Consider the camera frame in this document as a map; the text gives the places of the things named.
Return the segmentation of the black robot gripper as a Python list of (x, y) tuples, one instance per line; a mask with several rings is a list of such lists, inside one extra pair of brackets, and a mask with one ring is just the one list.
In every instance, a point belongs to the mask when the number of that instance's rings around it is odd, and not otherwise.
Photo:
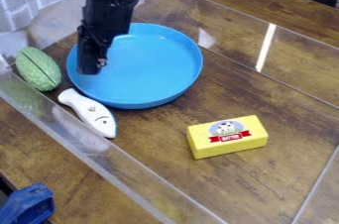
[(98, 74), (105, 66), (106, 50), (113, 38), (128, 32), (137, 1), (85, 0), (77, 45), (78, 73)]

